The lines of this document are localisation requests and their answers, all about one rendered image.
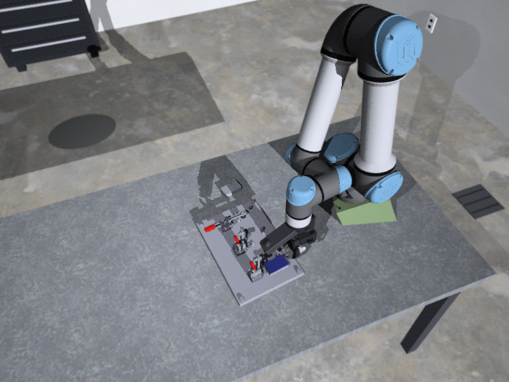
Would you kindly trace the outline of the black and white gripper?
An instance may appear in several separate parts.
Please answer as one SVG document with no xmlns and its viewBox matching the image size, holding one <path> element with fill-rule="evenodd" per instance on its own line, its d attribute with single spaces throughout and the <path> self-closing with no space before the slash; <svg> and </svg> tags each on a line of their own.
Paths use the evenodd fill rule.
<svg viewBox="0 0 509 382">
<path fill-rule="evenodd" d="M 316 240 L 317 232 L 314 230 L 315 226 L 315 215 L 312 213 L 310 223 L 303 228 L 295 228 L 290 226 L 286 221 L 286 225 L 293 231 L 297 231 L 298 234 L 291 238 L 288 242 L 283 244 L 286 257 L 289 261 L 294 260 L 300 255 L 301 252 L 305 251 L 306 247 L 301 247 L 304 244 L 312 244 Z M 301 231 L 303 230 L 303 231 Z M 315 239 L 313 240 L 313 237 Z M 307 239 L 307 240 L 306 240 Z M 301 242 L 301 243 L 300 243 Z"/>
</svg>

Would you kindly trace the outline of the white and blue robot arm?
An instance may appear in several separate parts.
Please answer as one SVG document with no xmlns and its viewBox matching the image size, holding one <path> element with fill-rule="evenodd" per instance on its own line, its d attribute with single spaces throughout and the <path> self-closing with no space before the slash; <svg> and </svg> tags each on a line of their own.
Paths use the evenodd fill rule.
<svg viewBox="0 0 509 382">
<path fill-rule="evenodd" d="M 286 191 L 285 220 L 290 226 L 307 226 L 312 207 L 333 196 L 346 203 L 368 199 L 378 204 L 398 191 L 403 176 L 395 169 L 392 141 L 399 81 L 416 64 L 422 45 L 415 22 L 369 4 L 351 6 L 332 23 L 297 142 L 285 153 L 287 163 L 301 175 L 289 181 Z M 323 146 L 325 163 L 319 154 L 357 58 L 358 76 L 365 81 L 360 144 L 352 133 L 333 136 Z"/>
</svg>

